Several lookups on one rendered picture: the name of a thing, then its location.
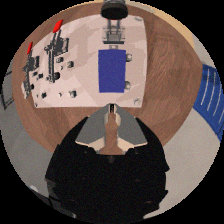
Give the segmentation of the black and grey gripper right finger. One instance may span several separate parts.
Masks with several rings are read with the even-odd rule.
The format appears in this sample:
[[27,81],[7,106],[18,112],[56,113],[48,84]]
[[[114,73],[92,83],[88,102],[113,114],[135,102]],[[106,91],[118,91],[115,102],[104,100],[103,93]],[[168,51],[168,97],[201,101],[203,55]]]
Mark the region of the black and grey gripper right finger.
[[161,163],[165,172],[169,171],[162,144],[155,133],[138,117],[134,117],[119,105],[113,103],[112,110],[118,124],[117,146],[122,149],[122,154],[129,148],[134,148],[135,154],[151,156]]

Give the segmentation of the red-handled metal toggle clamp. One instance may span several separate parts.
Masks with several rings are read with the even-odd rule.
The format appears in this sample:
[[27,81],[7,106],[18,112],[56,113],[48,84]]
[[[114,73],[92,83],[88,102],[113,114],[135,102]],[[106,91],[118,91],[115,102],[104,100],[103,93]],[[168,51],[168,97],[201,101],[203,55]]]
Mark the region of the red-handled metal toggle clamp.
[[[55,83],[55,80],[60,78],[59,72],[54,73],[54,57],[68,52],[69,38],[60,37],[62,31],[60,28],[62,23],[63,20],[60,20],[56,23],[53,29],[53,38],[50,40],[50,44],[47,45],[47,47],[44,47],[44,51],[46,51],[46,54],[48,55],[48,76],[45,78],[45,81],[48,81],[49,85]],[[56,32],[58,32],[58,34]]]

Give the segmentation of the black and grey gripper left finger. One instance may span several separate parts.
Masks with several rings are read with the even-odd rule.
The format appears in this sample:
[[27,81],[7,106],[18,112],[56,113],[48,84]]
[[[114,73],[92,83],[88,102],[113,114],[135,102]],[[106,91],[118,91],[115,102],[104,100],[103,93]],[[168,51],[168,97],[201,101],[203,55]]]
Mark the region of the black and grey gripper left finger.
[[87,153],[88,147],[100,154],[106,144],[105,124],[111,110],[112,104],[109,103],[75,125],[63,138],[52,168],[56,170],[60,162],[72,154]]

